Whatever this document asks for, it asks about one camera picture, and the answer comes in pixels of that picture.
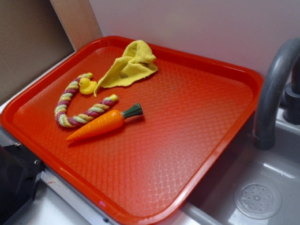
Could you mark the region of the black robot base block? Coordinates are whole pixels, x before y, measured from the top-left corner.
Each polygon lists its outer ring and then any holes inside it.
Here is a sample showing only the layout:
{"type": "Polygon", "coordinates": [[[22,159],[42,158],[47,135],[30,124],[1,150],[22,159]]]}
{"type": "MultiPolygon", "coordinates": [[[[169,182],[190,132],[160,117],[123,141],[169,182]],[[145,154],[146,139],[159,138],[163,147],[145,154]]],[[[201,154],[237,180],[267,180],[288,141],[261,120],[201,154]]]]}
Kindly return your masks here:
{"type": "Polygon", "coordinates": [[[0,223],[7,225],[35,200],[44,167],[25,145],[0,148],[0,223]]]}

